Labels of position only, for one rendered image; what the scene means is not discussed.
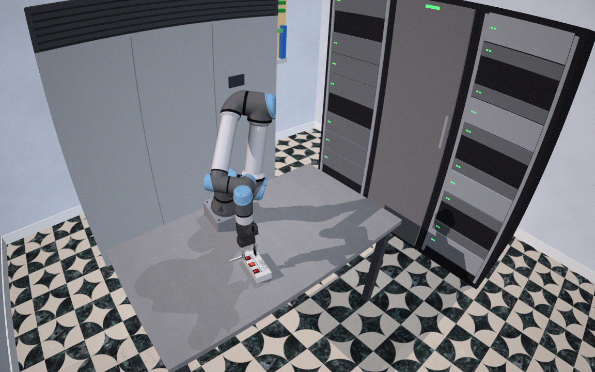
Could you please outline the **white power strip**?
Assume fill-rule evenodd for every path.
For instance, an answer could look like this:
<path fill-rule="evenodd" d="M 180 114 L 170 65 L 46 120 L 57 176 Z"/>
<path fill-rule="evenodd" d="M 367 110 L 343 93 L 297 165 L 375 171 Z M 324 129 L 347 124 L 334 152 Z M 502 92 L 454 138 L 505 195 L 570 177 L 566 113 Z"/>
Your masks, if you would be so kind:
<path fill-rule="evenodd" d="M 245 260 L 243 260 L 243 262 L 245 263 L 246 268 L 248 268 L 251 275 L 254 277 L 254 280 L 257 281 L 257 284 L 272 278 L 271 269 L 269 269 L 264 263 L 258 252 L 257 256 L 255 256 L 254 250 L 246 251 Z"/>

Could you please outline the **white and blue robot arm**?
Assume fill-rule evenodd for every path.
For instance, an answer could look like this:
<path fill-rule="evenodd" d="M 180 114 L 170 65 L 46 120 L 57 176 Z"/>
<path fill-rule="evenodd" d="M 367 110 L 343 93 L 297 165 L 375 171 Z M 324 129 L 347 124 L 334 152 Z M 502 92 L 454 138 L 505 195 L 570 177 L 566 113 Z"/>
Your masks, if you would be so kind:
<path fill-rule="evenodd" d="M 238 175 L 229 165 L 241 115 L 247 116 L 250 125 L 245 171 Z M 213 213 L 222 217 L 236 214 L 246 218 L 253 214 L 253 201 L 262 200 L 266 189 L 267 178 L 264 178 L 262 168 L 268 125 L 276 116 L 275 95 L 255 91 L 235 92 L 225 101 L 220 116 L 212 171 L 205 175 L 203 187 L 213 192 Z"/>

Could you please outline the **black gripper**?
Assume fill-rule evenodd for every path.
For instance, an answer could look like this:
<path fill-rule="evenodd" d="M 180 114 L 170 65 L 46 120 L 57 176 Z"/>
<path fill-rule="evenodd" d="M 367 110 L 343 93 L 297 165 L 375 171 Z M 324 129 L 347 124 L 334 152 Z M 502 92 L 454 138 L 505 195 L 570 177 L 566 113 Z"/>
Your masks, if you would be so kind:
<path fill-rule="evenodd" d="M 257 256 L 257 243 L 255 242 L 255 235 L 258 235 L 258 226 L 254 222 L 254 215 L 240 218 L 236 214 L 236 228 L 238 233 L 238 246 L 241 249 L 242 258 L 245 260 L 245 246 L 254 244 L 254 254 Z M 252 227 L 252 230 L 251 230 Z"/>

